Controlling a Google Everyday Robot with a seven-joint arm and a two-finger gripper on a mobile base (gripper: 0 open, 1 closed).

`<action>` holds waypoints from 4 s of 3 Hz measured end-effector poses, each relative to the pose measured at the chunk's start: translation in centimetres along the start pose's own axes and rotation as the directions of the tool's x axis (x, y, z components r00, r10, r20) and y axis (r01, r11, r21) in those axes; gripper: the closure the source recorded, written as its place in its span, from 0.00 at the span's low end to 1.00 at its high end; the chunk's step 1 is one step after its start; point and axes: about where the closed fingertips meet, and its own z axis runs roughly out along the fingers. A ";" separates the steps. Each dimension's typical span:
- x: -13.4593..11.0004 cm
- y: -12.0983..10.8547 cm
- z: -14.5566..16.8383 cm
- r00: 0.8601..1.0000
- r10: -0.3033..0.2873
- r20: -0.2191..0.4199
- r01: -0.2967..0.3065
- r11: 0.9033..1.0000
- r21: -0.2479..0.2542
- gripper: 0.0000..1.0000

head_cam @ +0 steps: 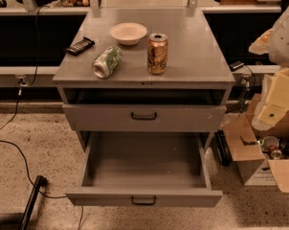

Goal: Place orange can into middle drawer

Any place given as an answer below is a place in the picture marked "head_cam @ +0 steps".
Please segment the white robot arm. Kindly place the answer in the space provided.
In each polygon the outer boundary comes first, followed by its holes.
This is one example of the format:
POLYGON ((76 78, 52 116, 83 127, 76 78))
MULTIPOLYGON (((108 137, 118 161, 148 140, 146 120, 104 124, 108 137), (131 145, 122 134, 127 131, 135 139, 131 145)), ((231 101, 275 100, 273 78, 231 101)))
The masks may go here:
POLYGON ((251 44, 249 52, 267 53, 269 60, 279 66, 273 76, 264 78, 252 120, 255 129, 268 130, 289 111, 289 6, 273 27, 251 44))

